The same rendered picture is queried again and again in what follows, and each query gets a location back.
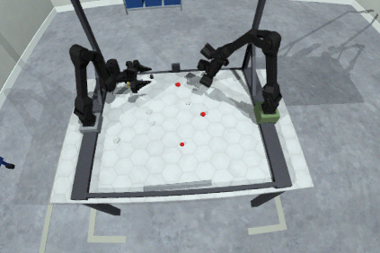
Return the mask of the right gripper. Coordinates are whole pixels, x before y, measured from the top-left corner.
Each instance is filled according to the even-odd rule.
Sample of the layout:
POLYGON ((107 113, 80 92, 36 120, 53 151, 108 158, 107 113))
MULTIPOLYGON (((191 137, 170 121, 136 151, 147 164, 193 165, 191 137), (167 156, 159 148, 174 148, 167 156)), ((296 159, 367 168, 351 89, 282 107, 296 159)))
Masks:
POLYGON ((140 65, 138 60, 134 60, 133 64, 134 64, 134 73, 130 76, 130 77, 133 76, 133 79, 129 79, 127 77, 124 77, 124 74, 126 74, 126 72, 124 72, 124 70, 123 70, 123 72, 121 72, 120 77, 121 77, 121 81, 123 83, 130 82, 131 91, 133 93, 137 93, 137 91, 139 91, 141 88, 143 88, 144 86, 151 83, 151 81, 139 81, 139 80, 137 80, 137 72, 139 71, 140 73, 143 73, 143 72, 151 71, 152 68, 140 65), (135 75, 135 80, 137 80, 137 83, 134 82, 135 81, 134 75, 135 75))

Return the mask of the grey flat bar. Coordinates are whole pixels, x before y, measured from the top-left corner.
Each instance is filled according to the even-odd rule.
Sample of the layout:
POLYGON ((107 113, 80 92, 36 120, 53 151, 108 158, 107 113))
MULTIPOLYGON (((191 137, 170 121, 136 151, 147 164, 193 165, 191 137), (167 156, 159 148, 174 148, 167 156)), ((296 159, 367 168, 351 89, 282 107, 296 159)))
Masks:
POLYGON ((178 189, 178 188, 196 188, 212 186, 211 180, 185 182, 185 183, 175 183, 175 184, 164 184, 164 185, 153 185, 144 186, 145 191, 157 191, 157 190, 168 190, 168 189, 178 189))

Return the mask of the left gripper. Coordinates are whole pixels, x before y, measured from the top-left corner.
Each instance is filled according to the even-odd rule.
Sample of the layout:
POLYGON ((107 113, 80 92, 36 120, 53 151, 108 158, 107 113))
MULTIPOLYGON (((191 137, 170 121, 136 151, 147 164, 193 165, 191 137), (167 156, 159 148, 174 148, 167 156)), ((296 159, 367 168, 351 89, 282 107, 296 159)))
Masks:
POLYGON ((206 87, 210 87, 212 84, 213 78, 217 75, 220 69, 215 69, 211 64, 209 65, 208 73, 203 74, 199 83, 203 84, 206 87), (213 77, 214 76, 214 77, 213 77), (209 78, 210 77, 210 78, 209 78))

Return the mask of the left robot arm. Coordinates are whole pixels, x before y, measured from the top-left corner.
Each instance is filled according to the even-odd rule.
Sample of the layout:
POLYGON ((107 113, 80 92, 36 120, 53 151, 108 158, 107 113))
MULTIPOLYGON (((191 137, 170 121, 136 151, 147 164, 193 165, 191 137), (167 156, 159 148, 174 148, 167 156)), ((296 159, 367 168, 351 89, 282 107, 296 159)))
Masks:
POLYGON ((266 57, 266 81, 268 84, 266 83, 262 88, 261 96, 263 96, 264 102, 261 104, 261 108, 264 115, 276 114, 276 109, 282 99, 279 85, 277 83, 278 49, 281 42, 281 36, 278 32, 250 29, 243 34, 241 38, 217 49, 212 48, 207 43, 205 47, 200 50, 200 53, 208 60, 212 58, 214 59, 211 62, 200 59, 197 68, 200 71, 206 70, 205 73, 207 73, 210 63, 215 69, 220 69, 222 65, 227 66, 229 64, 227 58, 238 48, 241 48, 249 42, 254 44, 257 48, 261 48, 262 53, 266 57))

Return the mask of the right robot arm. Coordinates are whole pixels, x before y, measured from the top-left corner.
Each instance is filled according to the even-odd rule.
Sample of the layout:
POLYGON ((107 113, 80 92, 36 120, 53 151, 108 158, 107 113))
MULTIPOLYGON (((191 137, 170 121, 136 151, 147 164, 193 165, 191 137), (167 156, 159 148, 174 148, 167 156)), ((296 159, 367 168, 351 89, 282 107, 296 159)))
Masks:
MULTIPOLYGON (((94 68, 99 75, 99 84, 107 92, 113 92, 116 88, 116 83, 122 83, 121 71, 117 59, 110 59, 103 63, 102 55, 98 52, 88 50, 80 45, 74 44, 69 49, 70 58, 75 66, 75 83, 77 96, 75 98, 74 114, 82 121, 83 127, 94 127, 96 116, 93 114, 93 99, 88 97, 87 90, 87 73, 86 67, 92 61, 94 68), (81 113, 82 112, 82 113, 81 113)), ((128 73, 124 77, 133 79, 134 64, 132 61, 126 62, 128 73)), ((124 72, 127 71, 124 70, 124 72)))

